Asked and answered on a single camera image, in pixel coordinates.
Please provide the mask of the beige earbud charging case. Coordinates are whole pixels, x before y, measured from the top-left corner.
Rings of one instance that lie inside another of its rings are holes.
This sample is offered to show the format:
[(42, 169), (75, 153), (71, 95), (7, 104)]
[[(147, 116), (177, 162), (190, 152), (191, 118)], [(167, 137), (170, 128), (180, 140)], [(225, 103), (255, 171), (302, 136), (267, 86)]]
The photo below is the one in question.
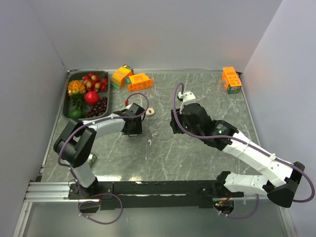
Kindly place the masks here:
[(155, 110), (153, 108), (148, 108), (146, 110), (146, 116), (150, 117), (153, 116), (155, 114)]

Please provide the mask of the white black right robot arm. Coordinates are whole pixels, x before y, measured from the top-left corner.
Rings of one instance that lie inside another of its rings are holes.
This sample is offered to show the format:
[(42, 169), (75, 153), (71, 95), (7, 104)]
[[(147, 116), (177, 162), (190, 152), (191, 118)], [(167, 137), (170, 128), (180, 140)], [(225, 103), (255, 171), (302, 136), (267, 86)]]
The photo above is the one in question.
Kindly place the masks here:
[(241, 175), (223, 171), (217, 177), (216, 193), (222, 197), (242, 192), (267, 196), (274, 204), (290, 208), (305, 166), (300, 162), (278, 161), (272, 153), (248, 139), (224, 120), (213, 120), (204, 107), (191, 103), (171, 110), (173, 133), (191, 133), (209, 147), (245, 162), (259, 175)]

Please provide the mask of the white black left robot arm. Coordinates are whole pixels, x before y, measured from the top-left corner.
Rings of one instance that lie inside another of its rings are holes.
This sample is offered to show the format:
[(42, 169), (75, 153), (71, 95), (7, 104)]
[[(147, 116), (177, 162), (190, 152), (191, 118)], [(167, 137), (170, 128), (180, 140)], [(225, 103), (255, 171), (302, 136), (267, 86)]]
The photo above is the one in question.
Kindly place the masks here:
[(53, 149), (58, 154), (57, 162), (69, 169), (85, 198), (100, 193), (98, 180), (93, 174), (88, 157), (94, 141), (112, 133), (139, 135), (142, 133), (142, 117), (146, 110), (136, 103), (116, 111), (107, 117), (93, 120), (71, 119)]

